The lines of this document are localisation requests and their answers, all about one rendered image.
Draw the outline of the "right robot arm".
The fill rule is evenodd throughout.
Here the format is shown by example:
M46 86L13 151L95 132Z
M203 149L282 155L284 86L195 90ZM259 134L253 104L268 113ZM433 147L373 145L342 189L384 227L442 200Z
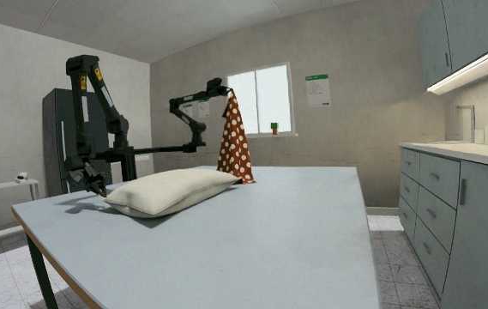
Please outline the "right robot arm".
M78 156L67 155L63 167L68 172L66 179L69 185L74 187L77 187L81 181L86 185L91 175L95 173L93 164L89 160L89 158L95 158L97 149L89 119L87 77L105 113L106 130L110 134L115 134L113 148L109 148L109 151L134 148L134 146L129 146L129 141L127 141L129 122L123 114L119 114L114 106L100 73L98 62L98 56L86 54L69 58L66 62L66 75L70 76L72 86L76 128L75 145Z

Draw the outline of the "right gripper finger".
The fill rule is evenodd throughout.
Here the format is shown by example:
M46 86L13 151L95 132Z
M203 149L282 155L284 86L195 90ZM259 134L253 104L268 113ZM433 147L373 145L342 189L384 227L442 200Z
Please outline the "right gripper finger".
M91 186L103 197L103 198L106 198L107 195L106 195L106 184L105 184L105 180L101 180L101 181L98 181L98 182L93 182L91 184ZM103 186L103 190L104 190L104 194L100 191L99 189L99 186Z
M99 189L101 189L102 193L104 193L103 186L99 186ZM99 194L98 194L98 192L97 192L97 191L96 191L96 190L95 190L95 189L94 189L92 186L89 188L89 190L90 190L91 192L93 192L93 193L95 193L95 194L99 195Z

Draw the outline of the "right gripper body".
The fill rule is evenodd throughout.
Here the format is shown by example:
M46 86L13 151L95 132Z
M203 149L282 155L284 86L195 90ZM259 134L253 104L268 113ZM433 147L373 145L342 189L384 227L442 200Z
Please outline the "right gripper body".
M84 187L87 192L90 192L89 188L91 187L91 184L93 182L98 182L98 181L101 181L101 180L105 180L107 178L106 175L105 175L105 172L97 173L97 171L96 171L96 169L94 167L93 167L93 170L95 171L95 173L93 173L91 175L90 179L88 180L87 184Z

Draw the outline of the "brown polka-dot pillowcase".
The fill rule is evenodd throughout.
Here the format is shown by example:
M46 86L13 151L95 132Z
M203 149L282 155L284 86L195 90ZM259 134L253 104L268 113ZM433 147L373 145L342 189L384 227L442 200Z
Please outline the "brown polka-dot pillowcase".
M233 88L222 117L226 121L216 171L241 178L233 185L257 183L252 175L244 124Z

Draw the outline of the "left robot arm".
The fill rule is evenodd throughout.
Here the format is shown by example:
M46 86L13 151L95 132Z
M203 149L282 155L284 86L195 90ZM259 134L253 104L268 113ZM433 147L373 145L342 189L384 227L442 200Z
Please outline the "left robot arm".
M216 97L216 96L214 96L213 92L216 92L216 86L219 86L222 83L222 81L223 80L219 77L214 78L213 80L210 80L207 82L206 91L201 91L197 94L191 94L191 95L187 95L184 97L169 100L169 103L170 103L169 113L176 115L177 117L182 119L187 125L190 124L189 127L193 133L192 137L194 137L194 138L192 139L192 142L189 142L189 144L205 143L202 141L202 134L200 136L200 134L195 134L194 132L196 132L196 133L204 132L205 131L204 129L206 129L206 125L204 123L198 123L196 120L191 119L191 117L189 117L187 114L180 111L178 108L181 104L183 104L181 102L187 103L187 102L193 102L193 101L197 101L197 100L209 100L212 97ZM212 91L210 91L210 90L212 90ZM176 108L173 108L173 107L176 107ZM195 124L192 124L192 123L195 123Z

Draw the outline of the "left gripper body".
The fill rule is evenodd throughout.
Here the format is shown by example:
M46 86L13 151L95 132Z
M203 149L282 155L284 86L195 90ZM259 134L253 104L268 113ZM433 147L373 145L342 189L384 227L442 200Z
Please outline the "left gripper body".
M220 95L221 96L228 96L228 95L222 95L222 90L221 89L222 89L221 85L216 86L216 92L213 92L214 96L220 96ZM218 94L217 94L217 92L218 92Z

